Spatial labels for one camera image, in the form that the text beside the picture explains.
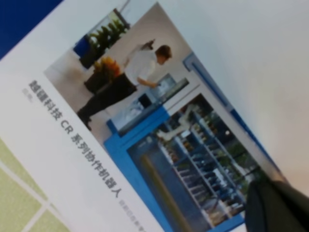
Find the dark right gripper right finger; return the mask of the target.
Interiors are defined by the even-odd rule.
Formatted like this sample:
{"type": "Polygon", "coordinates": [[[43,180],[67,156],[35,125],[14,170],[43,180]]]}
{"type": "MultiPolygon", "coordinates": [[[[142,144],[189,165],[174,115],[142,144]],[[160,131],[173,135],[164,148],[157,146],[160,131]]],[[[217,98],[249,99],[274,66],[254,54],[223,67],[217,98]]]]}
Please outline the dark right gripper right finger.
{"type": "Polygon", "coordinates": [[[266,181],[270,188],[265,209],[266,224],[308,224],[309,198],[281,181],[266,181]]]}

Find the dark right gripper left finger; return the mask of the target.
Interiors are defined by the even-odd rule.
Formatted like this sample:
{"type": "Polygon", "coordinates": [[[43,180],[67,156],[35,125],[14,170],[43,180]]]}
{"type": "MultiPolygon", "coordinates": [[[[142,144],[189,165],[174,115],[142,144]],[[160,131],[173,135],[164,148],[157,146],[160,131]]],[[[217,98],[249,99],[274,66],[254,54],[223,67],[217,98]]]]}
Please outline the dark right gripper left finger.
{"type": "Polygon", "coordinates": [[[307,232],[309,198],[281,181],[250,183],[245,206],[248,232],[307,232]]]}

